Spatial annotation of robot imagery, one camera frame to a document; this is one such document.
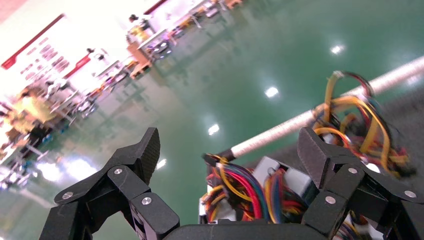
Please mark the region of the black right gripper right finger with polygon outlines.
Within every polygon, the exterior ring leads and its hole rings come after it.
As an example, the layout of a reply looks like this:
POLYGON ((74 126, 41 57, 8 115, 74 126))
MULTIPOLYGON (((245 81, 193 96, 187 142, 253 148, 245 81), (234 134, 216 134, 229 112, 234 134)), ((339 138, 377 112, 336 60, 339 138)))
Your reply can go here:
POLYGON ((349 212, 376 223, 386 240, 424 237, 424 197, 400 181, 367 168, 348 149, 325 143, 309 127, 299 132, 297 154, 319 194, 302 223, 331 239, 349 212))

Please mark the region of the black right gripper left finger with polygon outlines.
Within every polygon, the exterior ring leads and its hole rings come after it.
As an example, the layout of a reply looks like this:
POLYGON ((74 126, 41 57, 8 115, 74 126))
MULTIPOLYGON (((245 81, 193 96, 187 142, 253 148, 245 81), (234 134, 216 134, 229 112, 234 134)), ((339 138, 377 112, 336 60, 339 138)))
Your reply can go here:
POLYGON ((101 170, 59 192, 40 239, 90 240, 119 212, 139 239, 164 239, 180 219, 149 186, 160 147, 159 131, 150 127, 138 143, 118 148, 101 170))

